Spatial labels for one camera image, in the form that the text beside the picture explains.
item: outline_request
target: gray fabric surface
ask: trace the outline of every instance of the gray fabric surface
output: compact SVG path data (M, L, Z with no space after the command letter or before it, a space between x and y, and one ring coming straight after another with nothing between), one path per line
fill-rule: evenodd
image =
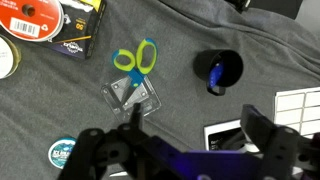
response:
M23 61L0 81L1 179L55 179L60 170L47 158L55 140L119 125L100 88L124 76L112 52L135 51L145 37L159 47L149 79L162 107L144 129L181 150L204 149L203 126L239 118L245 103L272 118L276 91L319 86L320 39L283 16L257 9L240 15L220 0L107 2L88 61L14 39ZM223 97L207 93L193 73L194 57L206 49L233 49L244 60L242 78Z

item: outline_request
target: black cup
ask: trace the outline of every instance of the black cup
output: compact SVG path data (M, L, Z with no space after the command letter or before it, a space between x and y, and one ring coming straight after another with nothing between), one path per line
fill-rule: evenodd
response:
M209 86L209 76L217 64L223 62L223 72L214 88ZM205 50L199 53L193 63L195 74L207 83L209 93L216 96L225 94L226 88L234 85L243 72L240 55L232 50Z

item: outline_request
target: white label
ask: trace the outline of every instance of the white label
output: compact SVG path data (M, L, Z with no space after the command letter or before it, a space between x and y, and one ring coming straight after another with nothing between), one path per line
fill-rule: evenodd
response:
M276 124L286 125L300 122L302 109L278 112L276 114Z
M235 120L235 121L230 121L230 122L225 122L225 123L221 123L221 124L215 124L212 126L204 127L204 139L205 139L206 150L210 150L210 147L209 147L209 135L210 134L228 131L230 129L237 129L240 127L241 127L240 120Z
M303 121L320 119L320 106L305 108L303 112Z
M320 106L320 92L307 93L306 106Z
M9 45L0 37L0 79L5 78L13 66L13 54Z
M309 135L320 131L320 121L302 123L301 135Z
M17 18L11 18L10 30L19 32L24 35L39 37L40 26L32 24Z
M278 97L277 111L297 109L303 107L304 94Z

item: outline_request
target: cylindrical container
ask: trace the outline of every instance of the cylindrical container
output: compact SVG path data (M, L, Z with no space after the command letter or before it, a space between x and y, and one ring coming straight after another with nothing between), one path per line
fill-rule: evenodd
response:
M48 158L51 164L63 169L75 144L76 139L72 137L60 138L53 143L48 151Z
M232 50L205 50L193 63L195 74L207 83L208 92L220 96L234 85L243 72L240 55Z
M8 38L0 35L0 79L11 76L20 61L20 50Z
M0 3L0 25L11 35L26 41L54 38L64 24L59 0L10 0Z

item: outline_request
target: tape roll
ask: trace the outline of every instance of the tape roll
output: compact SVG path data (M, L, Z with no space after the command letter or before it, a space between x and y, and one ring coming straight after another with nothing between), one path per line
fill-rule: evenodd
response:
M0 35L0 79L11 76L21 61L19 49L6 37Z
M59 0L8 0L0 2L1 25L13 36L34 42L55 37L63 26Z

